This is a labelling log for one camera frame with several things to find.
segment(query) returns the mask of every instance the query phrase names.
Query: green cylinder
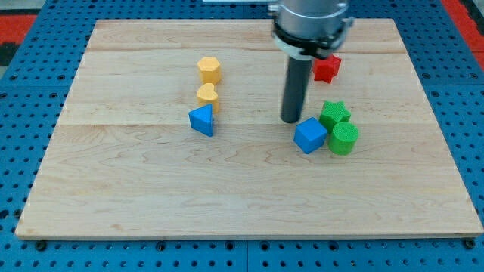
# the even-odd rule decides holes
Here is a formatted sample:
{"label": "green cylinder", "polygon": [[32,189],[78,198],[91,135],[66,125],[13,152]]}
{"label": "green cylinder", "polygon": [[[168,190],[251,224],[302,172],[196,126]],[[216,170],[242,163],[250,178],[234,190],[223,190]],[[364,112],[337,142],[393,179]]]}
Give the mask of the green cylinder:
{"label": "green cylinder", "polygon": [[333,127],[328,146],[333,153],[348,155],[358,140],[358,128],[348,122],[339,122]]}

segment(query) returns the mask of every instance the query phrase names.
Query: wood grain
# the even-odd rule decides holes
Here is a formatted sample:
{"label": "wood grain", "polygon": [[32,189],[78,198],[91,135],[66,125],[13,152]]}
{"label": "wood grain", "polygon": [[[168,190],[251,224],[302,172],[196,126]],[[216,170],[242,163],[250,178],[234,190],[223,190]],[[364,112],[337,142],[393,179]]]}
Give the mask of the wood grain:
{"label": "wood grain", "polygon": [[[331,85],[353,153],[309,155],[279,106],[287,56],[266,20],[100,20],[17,226],[27,240],[477,236],[465,186],[391,20],[356,20]],[[208,138],[196,62],[222,63]]]}

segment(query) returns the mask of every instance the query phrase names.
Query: red star block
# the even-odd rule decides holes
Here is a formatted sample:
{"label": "red star block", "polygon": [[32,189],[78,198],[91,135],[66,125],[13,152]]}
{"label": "red star block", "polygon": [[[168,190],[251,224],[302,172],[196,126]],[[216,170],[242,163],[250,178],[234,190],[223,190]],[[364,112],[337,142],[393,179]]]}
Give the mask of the red star block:
{"label": "red star block", "polygon": [[312,72],[315,74],[315,81],[331,83],[333,77],[340,70],[341,59],[335,55],[330,55],[326,60],[316,60],[312,65]]}

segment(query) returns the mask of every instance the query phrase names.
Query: blue cube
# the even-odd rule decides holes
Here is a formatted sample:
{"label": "blue cube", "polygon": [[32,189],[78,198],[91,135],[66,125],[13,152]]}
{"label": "blue cube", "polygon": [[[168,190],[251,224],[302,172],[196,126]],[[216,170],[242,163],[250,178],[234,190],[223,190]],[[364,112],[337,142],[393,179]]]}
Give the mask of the blue cube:
{"label": "blue cube", "polygon": [[296,126],[294,141],[304,153],[309,154],[323,146],[326,135],[326,128],[316,118],[311,117]]}
{"label": "blue cube", "polygon": [[190,126],[206,136],[213,136],[213,106],[207,104],[188,113]]}

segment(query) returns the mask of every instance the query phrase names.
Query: yellow hexagonal block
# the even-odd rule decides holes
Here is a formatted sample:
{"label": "yellow hexagonal block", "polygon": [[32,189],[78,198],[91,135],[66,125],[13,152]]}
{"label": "yellow hexagonal block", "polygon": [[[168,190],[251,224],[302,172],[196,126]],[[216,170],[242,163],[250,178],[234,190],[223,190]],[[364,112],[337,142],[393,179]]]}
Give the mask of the yellow hexagonal block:
{"label": "yellow hexagonal block", "polygon": [[203,107],[207,104],[213,105],[213,113],[219,112],[219,95],[215,92],[212,83],[203,84],[197,91],[198,105]]}
{"label": "yellow hexagonal block", "polygon": [[216,57],[202,57],[197,66],[203,84],[212,83],[215,85],[222,79],[220,62]]}

